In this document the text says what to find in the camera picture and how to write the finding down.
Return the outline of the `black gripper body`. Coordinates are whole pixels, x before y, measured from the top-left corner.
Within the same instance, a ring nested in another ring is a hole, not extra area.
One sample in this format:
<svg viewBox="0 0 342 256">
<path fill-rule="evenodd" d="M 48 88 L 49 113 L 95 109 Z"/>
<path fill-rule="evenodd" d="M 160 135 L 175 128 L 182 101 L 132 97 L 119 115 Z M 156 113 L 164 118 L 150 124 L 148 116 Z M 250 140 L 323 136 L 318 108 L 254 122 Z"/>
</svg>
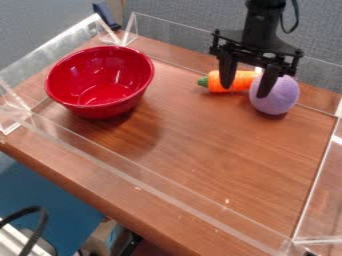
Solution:
<svg viewBox="0 0 342 256">
<path fill-rule="evenodd" d="M 299 25 L 299 6 L 291 0 L 295 23 L 290 29 L 283 25 L 283 11 L 287 0 L 246 0 L 247 15 L 240 30 L 216 29 L 212 32 L 210 53 L 216 56 L 228 51 L 239 63 L 266 68 L 269 64 L 281 67 L 281 75 L 294 75 L 303 51 L 278 37 L 278 29 L 291 33 Z"/>
</svg>

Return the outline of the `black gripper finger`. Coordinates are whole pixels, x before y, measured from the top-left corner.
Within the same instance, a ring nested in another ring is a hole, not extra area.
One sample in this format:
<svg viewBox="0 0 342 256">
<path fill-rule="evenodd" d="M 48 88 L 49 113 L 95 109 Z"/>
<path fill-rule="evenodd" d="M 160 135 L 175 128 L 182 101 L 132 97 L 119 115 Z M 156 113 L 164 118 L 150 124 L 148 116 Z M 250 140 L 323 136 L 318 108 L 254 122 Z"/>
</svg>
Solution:
<svg viewBox="0 0 342 256">
<path fill-rule="evenodd" d="M 259 83 L 259 89 L 256 92 L 256 97 L 258 98 L 265 98 L 269 96 L 271 89 L 274 87 L 274 84 L 278 80 L 281 73 L 281 67 L 275 64 L 269 64 Z"/>
<path fill-rule="evenodd" d="M 219 78 L 224 89 L 232 85 L 236 73 L 238 61 L 228 51 L 222 51 L 219 55 Z"/>
</svg>

